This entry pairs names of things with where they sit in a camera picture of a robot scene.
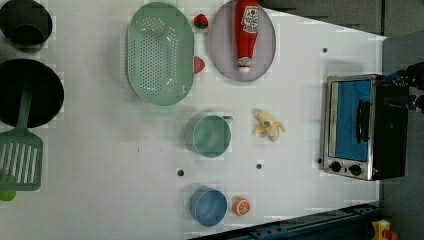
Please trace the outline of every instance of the orange slice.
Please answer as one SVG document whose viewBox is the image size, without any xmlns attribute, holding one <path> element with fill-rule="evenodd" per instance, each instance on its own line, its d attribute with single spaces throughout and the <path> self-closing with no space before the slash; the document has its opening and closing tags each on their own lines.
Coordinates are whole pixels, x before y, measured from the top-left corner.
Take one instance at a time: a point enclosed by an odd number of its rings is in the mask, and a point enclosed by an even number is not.
<svg viewBox="0 0 424 240">
<path fill-rule="evenodd" d="M 238 216 L 246 215 L 250 211 L 250 203 L 247 199 L 237 198 L 233 203 L 233 212 Z"/>
</svg>

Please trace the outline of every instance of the red fruit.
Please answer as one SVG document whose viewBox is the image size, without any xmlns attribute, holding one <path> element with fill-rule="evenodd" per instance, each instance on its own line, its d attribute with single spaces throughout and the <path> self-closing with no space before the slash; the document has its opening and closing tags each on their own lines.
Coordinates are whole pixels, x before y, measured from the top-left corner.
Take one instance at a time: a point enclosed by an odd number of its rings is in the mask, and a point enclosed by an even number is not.
<svg viewBox="0 0 424 240">
<path fill-rule="evenodd" d="M 199 57 L 194 57 L 194 74 L 198 74 L 205 68 L 205 62 Z"/>
<path fill-rule="evenodd" d="M 199 14 L 194 18 L 194 26 L 198 28 L 205 29 L 208 27 L 208 24 L 208 19 L 203 14 Z"/>
</svg>

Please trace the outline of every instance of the green spatula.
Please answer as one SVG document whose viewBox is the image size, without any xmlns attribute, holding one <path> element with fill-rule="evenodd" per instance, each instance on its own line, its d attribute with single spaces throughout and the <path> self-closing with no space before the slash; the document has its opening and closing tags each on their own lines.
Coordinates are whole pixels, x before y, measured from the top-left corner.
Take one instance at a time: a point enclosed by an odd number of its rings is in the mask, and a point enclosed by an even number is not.
<svg viewBox="0 0 424 240">
<path fill-rule="evenodd" d="M 16 128 L 0 133 L 0 199 L 10 191 L 35 191 L 41 184 L 43 141 L 27 129 L 33 82 L 24 84 Z"/>
</svg>

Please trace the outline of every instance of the red toy food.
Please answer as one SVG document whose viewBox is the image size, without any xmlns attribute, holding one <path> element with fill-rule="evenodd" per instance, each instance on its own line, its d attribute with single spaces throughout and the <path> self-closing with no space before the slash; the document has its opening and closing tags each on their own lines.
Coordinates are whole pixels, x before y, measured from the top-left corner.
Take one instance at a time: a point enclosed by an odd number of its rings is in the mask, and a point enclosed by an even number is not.
<svg viewBox="0 0 424 240">
<path fill-rule="evenodd" d="M 194 57 L 194 74 L 198 74 L 205 68 L 205 62 L 198 56 Z"/>
<path fill-rule="evenodd" d="M 208 25 L 209 25 L 208 19 L 206 18 L 204 14 L 199 14 L 194 18 L 194 26 L 200 29 L 205 29 L 208 27 Z"/>
<path fill-rule="evenodd" d="M 235 25 L 239 71 L 248 73 L 258 37 L 259 5 L 257 0 L 238 1 Z"/>
</svg>

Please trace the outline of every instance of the plastic colander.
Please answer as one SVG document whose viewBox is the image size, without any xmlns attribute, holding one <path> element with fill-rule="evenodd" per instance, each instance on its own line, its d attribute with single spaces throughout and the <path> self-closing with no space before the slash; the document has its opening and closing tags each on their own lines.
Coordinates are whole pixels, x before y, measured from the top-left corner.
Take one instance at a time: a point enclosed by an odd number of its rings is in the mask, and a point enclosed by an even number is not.
<svg viewBox="0 0 424 240">
<path fill-rule="evenodd" d="M 145 101 L 170 106 L 193 85 L 194 34 L 182 12 L 166 3 L 149 3 L 128 27 L 128 79 Z"/>
</svg>

